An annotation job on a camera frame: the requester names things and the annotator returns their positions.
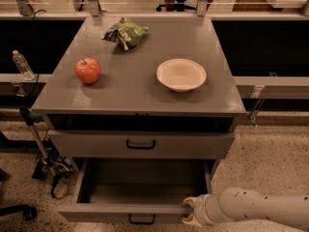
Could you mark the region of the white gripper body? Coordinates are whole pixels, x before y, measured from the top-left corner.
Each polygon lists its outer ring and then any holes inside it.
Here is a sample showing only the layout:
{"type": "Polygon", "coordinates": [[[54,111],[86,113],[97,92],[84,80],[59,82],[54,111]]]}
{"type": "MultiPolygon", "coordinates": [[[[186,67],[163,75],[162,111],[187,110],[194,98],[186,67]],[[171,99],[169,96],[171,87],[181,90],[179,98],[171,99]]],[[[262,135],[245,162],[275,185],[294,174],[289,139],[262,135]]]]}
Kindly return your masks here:
{"type": "Polygon", "coordinates": [[[218,194],[199,195],[195,199],[193,214],[201,225],[215,225],[225,221],[218,194]]]}

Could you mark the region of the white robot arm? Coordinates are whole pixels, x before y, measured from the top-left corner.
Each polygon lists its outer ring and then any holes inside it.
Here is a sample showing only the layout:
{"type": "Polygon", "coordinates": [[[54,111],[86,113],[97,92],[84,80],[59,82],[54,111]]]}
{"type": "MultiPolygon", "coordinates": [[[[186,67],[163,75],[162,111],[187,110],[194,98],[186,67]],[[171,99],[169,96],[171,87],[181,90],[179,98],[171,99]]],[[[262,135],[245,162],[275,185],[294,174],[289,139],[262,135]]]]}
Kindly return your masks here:
{"type": "Polygon", "coordinates": [[[192,212],[183,223],[203,227],[223,222],[264,219],[309,232],[309,195],[269,195],[243,188],[186,197],[192,212]]]}

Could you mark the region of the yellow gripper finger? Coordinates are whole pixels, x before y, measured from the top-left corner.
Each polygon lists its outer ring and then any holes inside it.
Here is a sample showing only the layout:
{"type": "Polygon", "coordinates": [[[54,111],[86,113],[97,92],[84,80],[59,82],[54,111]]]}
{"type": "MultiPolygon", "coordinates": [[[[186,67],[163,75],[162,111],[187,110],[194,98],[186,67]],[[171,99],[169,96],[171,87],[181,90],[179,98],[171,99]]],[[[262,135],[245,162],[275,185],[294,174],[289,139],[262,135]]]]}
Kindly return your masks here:
{"type": "Polygon", "coordinates": [[[196,205],[196,198],[193,196],[186,197],[185,200],[183,201],[183,204],[194,209],[196,205]]]}
{"type": "Polygon", "coordinates": [[[198,219],[193,214],[190,214],[187,217],[183,217],[182,222],[189,226],[202,227],[202,224],[198,221],[198,219]]]}

